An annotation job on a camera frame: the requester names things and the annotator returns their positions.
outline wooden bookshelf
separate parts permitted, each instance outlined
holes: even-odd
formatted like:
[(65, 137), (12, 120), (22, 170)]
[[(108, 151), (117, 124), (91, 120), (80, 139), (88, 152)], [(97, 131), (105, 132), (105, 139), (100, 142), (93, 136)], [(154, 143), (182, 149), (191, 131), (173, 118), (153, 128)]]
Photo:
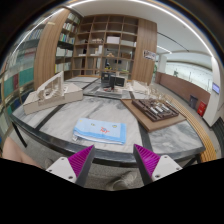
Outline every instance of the wooden bookshelf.
[[(77, 30), (78, 30), (78, 27), (79, 27), (79, 23), (76, 22), (75, 18), (77, 17), (78, 20), (80, 21), (81, 20), (81, 16), (78, 14), (78, 13), (75, 13), (74, 11), (70, 11), (69, 10), (69, 14), (70, 15), (72, 14), (73, 15), (73, 19), (71, 18), (66, 18), (65, 19), (65, 23), (69, 23), (70, 26), (75, 26), (75, 29), (74, 31), (72, 31), (72, 28), (71, 29), (65, 29), (62, 27), (61, 29), (61, 33), (68, 36), (69, 38), (74, 38), (76, 39), (76, 34), (77, 34)], [(55, 74), (59, 73), (61, 70), (64, 71), (64, 80), (67, 80), (67, 79), (70, 79), (73, 77), (73, 71), (72, 71), (72, 55), (73, 55), (73, 50), (74, 50), (74, 43), (68, 43), (68, 42), (63, 42), (61, 40), (58, 41), (58, 45), (57, 45), (57, 48), (60, 48), (60, 49), (64, 49), (65, 50), (65, 54), (64, 56), (57, 56), (56, 54), (56, 59), (55, 59)], [(66, 52), (67, 51), (72, 51), (71, 55), (67, 55)]]
[[(119, 71), (121, 76), (129, 80), (136, 79), (149, 83), (153, 75), (154, 61), (143, 58), (143, 50), (156, 52), (156, 35), (156, 24), (141, 18), (124, 15), (86, 16), (82, 19), (76, 34), (72, 77), (76, 75), (96, 76), (96, 73), (100, 76), (102, 72)], [(119, 37), (119, 43), (107, 43), (109, 36)], [(96, 48), (99, 49), (100, 45), (102, 53), (94, 55)], [(110, 52), (114, 57), (107, 57)], [(112, 69), (106, 69), (107, 63)]]
[[(60, 70), (65, 73), (65, 80), (70, 78), (72, 75), (71, 68), (67, 70), (65, 63), (71, 63), (72, 58), (68, 58), (66, 54), (57, 56), (57, 48), (73, 51), (74, 44), (65, 42), (60, 39), (60, 35), (67, 35), (69, 38), (76, 38), (76, 28), (78, 27), (78, 21), (76, 17), (80, 20), (82, 17), (75, 13), (72, 9), (65, 8), (60, 13), (55, 14), (51, 17), (48, 24), (46, 24), (45, 29), (42, 33), (38, 50), (35, 58), (34, 64), (34, 88), (37, 88), (43, 84), (45, 81), (53, 77), (59, 71), (55, 70), (60, 64)], [(75, 26), (74, 32), (71, 29), (66, 29), (64, 23), (69, 23), (71, 26)]]
[[(1, 74), (0, 74), (0, 83), (1, 83), (1, 102), (0, 102), (0, 116), (3, 116), (4, 113), (4, 120), (7, 124), (7, 131), (5, 134), (2, 134), (1, 132), (1, 138), (2, 143), (1, 146), (3, 146), (4, 141), (8, 134), (11, 132), (12, 124), (9, 118), (9, 114), (13, 113), (15, 109), (17, 109), (18, 106), (22, 105), (25, 101), (26, 97), (28, 96), (29, 92), (34, 91), (34, 80), (33, 80), (33, 67), (34, 67), (34, 60), (36, 56), (37, 51), (28, 52), (27, 49), (31, 48), (38, 48), (39, 41), (41, 39), (42, 34), (38, 39), (32, 39), (32, 40), (22, 40), (24, 39), (24, 35), (27, 34), (29, 31), (36, 31), (38, 29), (44, 30), (46, 27), (46, 24), (49, 20), (46, 20), (44, 23), (38, 25), (40, 23), (41, 19), (45, 19), (47, 16), (50, 16), (52, 14), (51, 12), (48, 12), (47, 14), (44, 14), (38, 19), (38, 21), (34, 21), (33, 24), (31, 24), (29, 27), (27, 27), (26, 31), (20, 36), (20, 38), (15, 42), (14, 46), (9, 50), (9, 54), (6, 57), (2, 67), (1, 67)], [(12, 53), (15, 51), (18, 51), (19, 54), (16, 55), (16, 52), (14, 55), (16, 57), (12, 57)], [(17, 85), (14, 83), (14, 78), (18, 77)], [(11, 83), (9, 94), (5, 96), (4, 89), (8, 88), (8, 85), (6, 85), (6, 82), (8, 79), (11, 79), (9, 83)]]

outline ceiling light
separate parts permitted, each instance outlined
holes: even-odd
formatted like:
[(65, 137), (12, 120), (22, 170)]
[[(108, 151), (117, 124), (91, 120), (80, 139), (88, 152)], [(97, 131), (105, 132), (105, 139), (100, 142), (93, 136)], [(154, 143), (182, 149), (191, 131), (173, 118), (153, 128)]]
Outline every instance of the ceiling light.
[(158, 48), (161, 48), (161, 49), (163, 49), (164, 51), (167, 51), (167, 52), (169, 52), (170, 54), (172, 54), (172, 52), (171, 52), (171, 51), (168, 51), (167, 49), (165, 49), (165, 48), (163, 48), (163, 47), (160, 47), (160, 46), (158, 46), (158, 45), (157, 45), (157, 47), (158, 47)]
[[(80, 5), (80, 4), (87, 3), (87, 2), (93, 2), (93, 1), (97, 1), (97, 0), (85, 0), (85, 1), (77, 2), (77, 3), (73, 3), (69, 7), (73, 7), (73, 6), (76, 6), (76, 5)], [(169, 12), (168, 10), (166, 10), (166, 9), (160, 7), (160, 6), (154, 5), (154, 4), (149, 3), (149, 2), (143, 2), (141, 0), (127, 0), (127, 1), (130, 1), (130, 2), (138, 2), (138, 3), (144, 4), (144, 5), (148, 5), (148, 6), (151, 6), (153, 8), (159, 9), (160, 11), (163, 11), (166, 14), (169, 14), (170, 16), (172, 16), (173, 18), (175, 18), (176, 20), (178, 20), (179, 22), (181, 22), (185, 27), (187, 27), (201, 41), (201, 43), (205, 46), (205, 48), (208, 50), (208, 52), (210, 53), (210, 55), (212, 57), (214, 57), (213, 54), (212, 54), (212, 52), (210, 51), (210, 49), (206, 45), (206, 43), (202, 40), (202, 38), (187, 23), (185, 23), (182, 19), (178, 18), (173, 13)]]

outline shelf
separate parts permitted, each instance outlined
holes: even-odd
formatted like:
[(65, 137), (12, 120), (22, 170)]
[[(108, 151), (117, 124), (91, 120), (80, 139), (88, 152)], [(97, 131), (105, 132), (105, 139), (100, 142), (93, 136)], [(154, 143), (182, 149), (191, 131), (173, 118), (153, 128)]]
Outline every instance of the shelf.
[(56, 60), (59, 60), (59, 59), (62, 59), (62, 58), (64, 58), (65, 56), (55, 56), (56, 57)]
[(105, 32), (107, 23), (93, 23), (91, 32)]
[(130, 25), (138, 25), (138, 18), (125, 16), (124, 23), (130, 24)]
[(70, 32), (70, 33), (69, 33), (69, 37), (70, 37), (70, 38), (74, 38), (75, 35), (76, 35), (76, 33), (74, 33), (74, 32)]
[(137, 35), (123, 33), (121, 40), (130, 41), (130, 42), (137, 42)]
[(124, 16), (110, 16), (109, 22), (119, 22), (123, 23)]
[(116, 47), (116, 46), (118, 46), (118, 47), (119, 47), (119, 44), (105, 43), (104, 45), (106, 45), (106, 46), (107, 46), (107, 48), (109, 48), (109, 47)]
[(58, 41), (58, 45), (57, 45), (57, 47), (60, 47), (60, 48), (62, 48), (62, 49), (73, 50), (74, 45), (59, 40), (59, 41)]
[(79, 24), (76, 23), (76, 22), (73, 22), (73, 25), (74, 25), (74, 26), (79, 26)]
[(85, 71), (93, 71), (93, 70), (96, 70), (96, 71), (100, 71), (99, 68), (88, 68), (88, 69), (84, 69)]
[(107, 56), (103, 56), (102, 58), (106, 58), (106, 59), (114, 59), (114, 60), (117, 60), (118, 57), (107, 57)]
[(67, 18), (66, 20), (65, 20), (65, 23), (73, 23), (74, 21), (73, 20), (71, 20), (71, 19), (69, 19), (69, 18)]
[(92, 23), (90, 24), (83, 24), (79, 27), (79, 33), (89, 33), (92, 28)]
[(134, 61), (133, 59), (128, 59), (128, 58), (117, 58), (117, 60)]
[(125, 71), (120, 71), (120, 70), (117, 70), (118, 72), (120, 72), (120, 74), (125, 74), (125, 75), (130, 75), (131, 73), (128, 71), (128, 72), (125, 72)]
[(114, 73), (118, 72), (117, 70), (109, 70), (109, 69), (101, 69), (100, 71), (101, 72), (114, 72)]
[(118, 32), (118, 31), (106, 31), (107, 36), (121, 37), (121, 34), (122, 34), (122, 32)]
[(58, 59), (55, 60), (55, 64), (56, 64), (56, 65), (58, 65), (58, 64), (62, 64), (62, 63), (64, 63), (64, 62), (65, 62), (65, 58), (64, 58), (64, 57), (62, 57), (62, 58), (58, 58)]
[(87, 23), (92, 23), (93, 20), (94, 20), (94, 16), (85, 16), (82, 20), (81, 25), (84, 25), (84, 24), (87, 24)]
[(122, 24), (121, 23), (108, 23), (107, 26), (107, 33), (108, 32), (121, 32), (122, 31)]
[(68, 63), (68, 62), (71, 62), (71, 60), (72, 60), (72, 57), (65, 57), (65, 63)]
[(123, 44), (121, 44), (120, 46), (122, 48), (126, 48), (127, 50), (129, 50), (129, 49), (132, 49), (132, 50), (134, 49), (135, 50), (136, 49), (136, 47), (132, 47), (132, 46), (129, 46), (129, 45), (123, 45)]
[(73, 58), (85, 58), (86, 56), (74, 56)]
[(87, 47), (88, 43), (84, 44), (75, 44), (76, 47)]
[(99, 45), (104, 45), (104, 43), (99, 43), (99, 44), (98, 43), (89, 43), (89, 45), (91, 47), (94, 47), (95, 46), (97, 48), (97, 47), (99, 47)]
[(94, 33), (91, 33), (90, 34), (90, 38), (89, 38), (89, 43), (92, 44), (92, 40), (94, 39), (103, 39), (103, 42), (104, 41), (104, 36), (105, 36), (105, 33), (104, 32), (94, 32)]
[(77, 36), (89, 36), (90, 32), (77, 33)]
[(68, 34), (69, 32), (70, 32), (70, 30), (67, 30), (65, 28), (62, 28), (62, 30), (61, 30), (61, 33), (64, 33), (64, 34)]
[(86, 42), (89, 41), (89, 33), (83, 33), (83, 34), (78, 34), (76, 38), (75, 44), (87, 44)]
[(128, 25), (128, 26), (133, 26), (133, 27), (137, 27), (138, 28), (138, 25), (134, 25), (134, 24), (130, 24), (130, 23), (123, 23), (123, 25)]
[(109, 19), (109, 16), (95, 16), (95, 19), (94, 19), (94, 23), (97, 23), (97, 22), (108, 22), (108, 19)]
[(94, 56), (91, 56), (91, 55), (87, 55), (87, 58), (101, 58), (102, 55), (94, 55)]

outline box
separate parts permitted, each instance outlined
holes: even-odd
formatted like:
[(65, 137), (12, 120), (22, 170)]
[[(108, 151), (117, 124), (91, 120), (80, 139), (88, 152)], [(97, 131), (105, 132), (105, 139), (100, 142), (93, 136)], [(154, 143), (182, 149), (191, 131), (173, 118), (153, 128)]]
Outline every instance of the box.
[(122, 58), (131, 59), (131, 55), (128, 54), (128, 53), (121, 53), (121, 57), (122, 57)]
[(114, 85), (126, 88), (127, 80), (125, 78), (123, 78), (123, 77), (116, 77)]
[(111, 36), (108, 36), (107, 37), (107, 43), (110, 43), (110, 44), (119, 44), (120, 43), (120, 37), (111, 37)]

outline magenta object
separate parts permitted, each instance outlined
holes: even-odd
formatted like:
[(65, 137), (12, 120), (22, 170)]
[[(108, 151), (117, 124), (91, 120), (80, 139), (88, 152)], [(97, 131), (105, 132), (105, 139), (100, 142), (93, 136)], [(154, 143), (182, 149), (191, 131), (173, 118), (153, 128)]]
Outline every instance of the magenta object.
[(137, 149), (149, 176), (152, 177), (152, 174), (160, 160), (160, 156), (140, 145), (135, 144), (135, 148)]
[(87, 160), (87, 157), (90, 154), (90, 151), (93, 147), (94, 146), (91, 145), (90, 147), (85, 148), (68, 158), (68, 161), (73, 171), (75, 172), (77, 178), (79, 177), (79, 174), (81, 173)]

